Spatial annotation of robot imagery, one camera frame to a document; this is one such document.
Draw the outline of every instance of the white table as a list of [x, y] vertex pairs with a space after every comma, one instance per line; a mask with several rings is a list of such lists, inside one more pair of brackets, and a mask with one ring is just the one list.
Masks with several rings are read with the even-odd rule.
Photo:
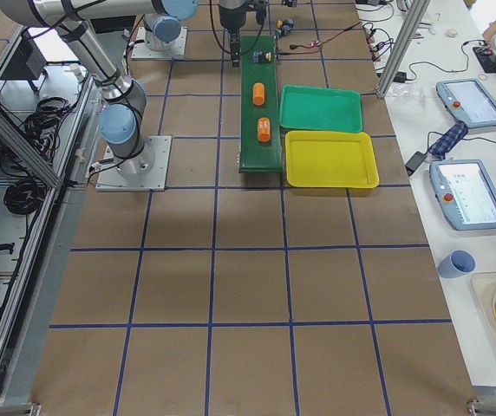
[[[358, 8], [373, 9], [366, 6]], [[434, 20], [434, 34], [427, 29], [419, 29], [423, 39], [412, 41], [399, 70], [409, 72], [408, 65], [418, 61], [433, 62], [445, 69], [463, 69], [466, 66], [466, 59], [460, 50], [460, 45], [465, 41], [481, 38], [465, 4], [455, 0], [432, 0], [427, 11]], [[387, 7], [374, 12], [360, 12], [362, 20], [367, 18], [380, 20], [389, 15], [390, 10]], [[402, 16], [396, 6], [395, 15], [391, 19], [374, 23], [377, 28], [385, 29], [392, 37], [396, 36], [401, 24]], [[458, 30], [457, 37], [445, 36], [447, 29], [451, 28]], [[376, 37], [378, 41], [385, 39], [385, 35], [380, 33]], [[470, 56], [469, 68], [466, 72], [448, 74], [429, 65], [413, 66], [418, 75], [414, 83], [420, 84], [423, 91], [421, 99], [399, 97], [385, 99], [404, 160], [408, 160], [417, 150], [425, 151], [427, 132], [445, 133], [455, 123], [434, 90], [437, 81], [478, 78], [480, 75], [483, 84], [496, 99], [496, 75], [487, 75], [485, 78], [481, 66], [473, 56], [472, 46], [476, 45], [477, 42], [470, 42], [464, 47]], [[382, 60], [375, 65], [381, 68], [385, 63], [386, 61]], [[496, 140], [496, 127], [473, 129], [467, 137], [475, 136]], [[432, 134], [431, 142], [433, 143], [438, 137]], [[461, 141], [448, 154], [448, 158], [481, 159], [496, 186], [496, 145], [482, 140]], [[438, 264], [452, 250], [467, 250], [476, 259], [475, 272], [496, 271], [496, 230], [454, 230], [443, 217], [434, 197], [427, 165], [424, 164], [418, 169], [411, 177], [410, 184], [435, 263]], [[479, 304], [472, 292], [470, 276], [451, 280], [441, 278], [441, 284], [471, 382], [475, 386], [496, 387], [496, 350], [489, 335], [489, 327], [481, 315]]]

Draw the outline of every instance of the tablet screen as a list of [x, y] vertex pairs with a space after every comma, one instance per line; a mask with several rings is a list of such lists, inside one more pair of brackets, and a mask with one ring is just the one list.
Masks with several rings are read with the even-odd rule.
[[496, 121], [496, 107], [475, 82], [450, 82], [447, 88], [472, 122]]
[[463, 224], [496, 223], [496, 203], [477, 163], [439, 165], [460, 209]]

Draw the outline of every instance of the yellow tray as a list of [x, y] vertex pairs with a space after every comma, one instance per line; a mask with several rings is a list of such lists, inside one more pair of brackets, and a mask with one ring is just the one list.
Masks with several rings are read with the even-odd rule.
[[291, 131], [285, 136], [286, 178], [297, 187], [375, 188], [379, 174], [366, 133]]

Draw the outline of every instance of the orange cylinder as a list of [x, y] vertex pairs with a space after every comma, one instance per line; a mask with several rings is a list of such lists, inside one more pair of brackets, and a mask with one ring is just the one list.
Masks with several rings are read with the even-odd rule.
[[267, 117], [258, 120], [258, 140], [267, 142], [271, 139], [271, 122]]
[[252, 87], [251, 100], [255, 106], [262, 106], [265, 103], [265, 85], [256, 82]]

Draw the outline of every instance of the plastic tray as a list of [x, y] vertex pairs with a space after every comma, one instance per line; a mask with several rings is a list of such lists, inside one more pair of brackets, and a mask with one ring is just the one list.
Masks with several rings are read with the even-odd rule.
[[366, 133], [292, 131], [285, 137], [286, 177], [297, 187], [375, 188], [379, 174]]
[[285, 85], [279, 122], [284, 128], [359, 133], [362, 98], [348, 89]]

